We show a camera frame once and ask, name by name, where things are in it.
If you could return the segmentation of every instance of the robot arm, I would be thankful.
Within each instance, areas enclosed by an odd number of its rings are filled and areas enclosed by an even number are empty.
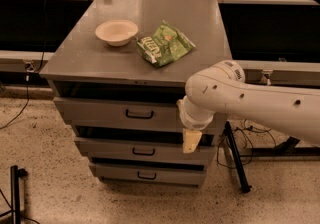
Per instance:
[[[185,153],[195,149],[201,130],[216,112],[249,119],[320,146],[319,90],[246,84],[241,66],[229,60],[192,75],[185,89],[186,96],[178,101],[186,127]]]

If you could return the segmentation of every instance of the black stand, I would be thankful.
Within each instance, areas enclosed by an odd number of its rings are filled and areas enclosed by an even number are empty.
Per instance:
[[[225,125],[225,135],[228,138],[229,146],[230,146],[230,149],[233,154],[234,162],[236,164],[236,168],[237,168],[237,172],[238,172],[238,176],[239,176],[239,180],[240,180],[240,184],[241,184],[241,191],[243,193],[249,193],[251,186],[248,184],[246,174],[244,172],[243,165],[242,165],[242,162],[240,159],[239,151],[238,151],[236,142],[234,140],[233,133],[232,133],[231,126],[230,126],[229,122],[226,122],[226,125]]]
[[[225,125],[224,134],[227,136],[229,141],[229,147],[233,154],[233,159],[236,165],[236,169],[237,169],[240,184],[241,184],[241,190],[243,193],[250,192],[251,186],[248,185],[246,174],[244,172],[243,165],[241,162],[241,157],[292,157],[292,156],[319,157],[320,156],[320,148],[317,148],[317,147],[296,148],[296,145],[300,142],[300,140],[293,137],[289,137],[285,142],[279,144],[274,148],[251,148],[251,149],[241,150],[241,152],[239,153],[229,122],[227,122]]]
[[[19,178],[27,175],[25,169],[18,169],[14,165],[10,168],[10,183],[11,183],[11,209],[7,212],[0,214],[0,217],[11,214],[11,223],[21,223],[21,207],[20,207],[20,191],[19,191]]]

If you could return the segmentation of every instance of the cabinet top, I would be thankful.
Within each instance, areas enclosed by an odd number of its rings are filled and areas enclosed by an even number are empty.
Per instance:
[[[96,37],[97,26],[112,19],[135,22],[139,39],[152,35],[165,20],[196,48],[155,68],[140,56],[135,40],[112,47]],[[224,59],[231,59],[231,53],[216,0],[94,0],[40,75],[48,80],[184,86],[193,73]]]

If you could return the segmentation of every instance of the speckled floor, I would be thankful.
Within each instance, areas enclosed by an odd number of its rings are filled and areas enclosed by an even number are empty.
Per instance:
[[[253,159],[245,165],[252,185],[247,194],[241,193],[236,172],[216,159],[201,188],[102,184],[73,144],[51,91],[30,89],[29,95],[22,115],[0,130],[0,188],[10,197],[10,166],[25,168],[25,214],[39,223],[319,223],[319,159]],[[0,98],[0,126],[21,110],[25,97],[25,88],[7,87]],[[230,121],[233,127],[241,123]],[[272,133],[277,143],[285,139]],[[274,143],[267,135],[248,136],[254,146]],[[237,142],[244,143],[241,137]],[[222,163],[225,155],[219,149]],[[0,208],[4,205],[0,199]]]

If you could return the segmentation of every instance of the green chip bag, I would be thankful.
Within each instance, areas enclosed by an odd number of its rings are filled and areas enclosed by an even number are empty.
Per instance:
[[[180,59],[194,47],[181,31],[166,21],[158,27],[152,36],[137,41],[140,55],[155,67],[162,67]]]

